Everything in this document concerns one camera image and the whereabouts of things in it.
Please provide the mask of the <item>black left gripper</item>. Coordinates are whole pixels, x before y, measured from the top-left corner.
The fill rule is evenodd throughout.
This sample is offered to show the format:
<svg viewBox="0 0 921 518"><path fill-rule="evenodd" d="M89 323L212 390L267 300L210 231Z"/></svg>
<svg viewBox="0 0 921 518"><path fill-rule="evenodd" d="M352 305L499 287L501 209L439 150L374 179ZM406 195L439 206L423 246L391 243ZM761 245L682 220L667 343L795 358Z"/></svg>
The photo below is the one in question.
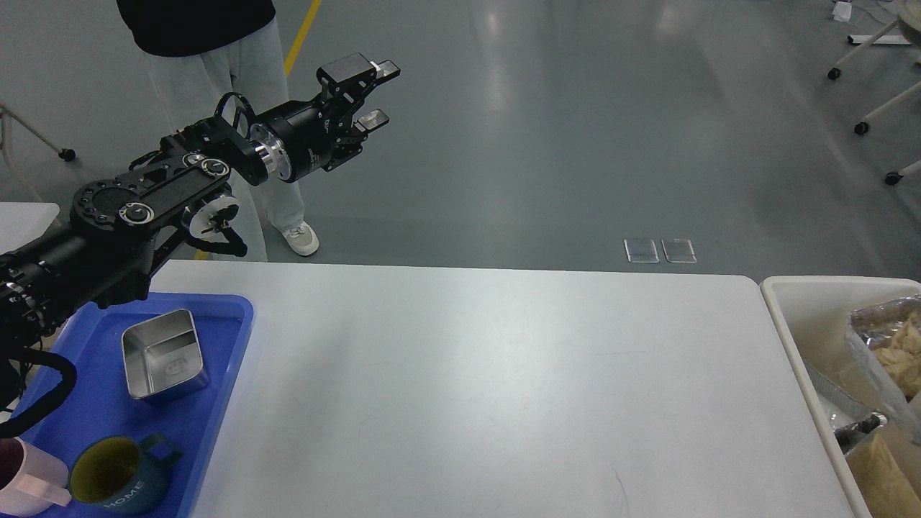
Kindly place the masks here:
<svg viewBox="0 0 921 518"><path fill-rule="evenodd" d="M389 116L381 109L354 119L375 88L398 78L392 61L380 63L353 53L320 66L319 96L310 101L287 101L258 114L250 125L250 141L267 174L296 183L318 171L332 171L358 157L366 138L385 127Z"/></svg>

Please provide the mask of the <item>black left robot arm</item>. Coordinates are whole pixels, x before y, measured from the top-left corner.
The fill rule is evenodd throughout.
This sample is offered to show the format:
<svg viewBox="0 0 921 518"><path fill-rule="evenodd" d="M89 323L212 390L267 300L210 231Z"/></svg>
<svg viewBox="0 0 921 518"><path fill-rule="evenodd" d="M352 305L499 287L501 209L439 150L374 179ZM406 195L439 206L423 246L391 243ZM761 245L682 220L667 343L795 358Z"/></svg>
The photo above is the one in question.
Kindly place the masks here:
<svg viewBox="0 0 921 518"><path fill-rule="evenodd" d="M256 114L240 93L221 95L211 117L161 139L126 173L92 181L73 196L69 223L2 255L2 358L52 368L59 383L21 402L2 423L16 438L62 406L78 380L71 360L35 344L83 305L105 309L148 297L155 273L181 245L243 257L231 222L237 201L228 181L293 184L358 156L389 118L356 112L378 86L400 76L394 62L360 53L318 69L318 95Z"/></svg>

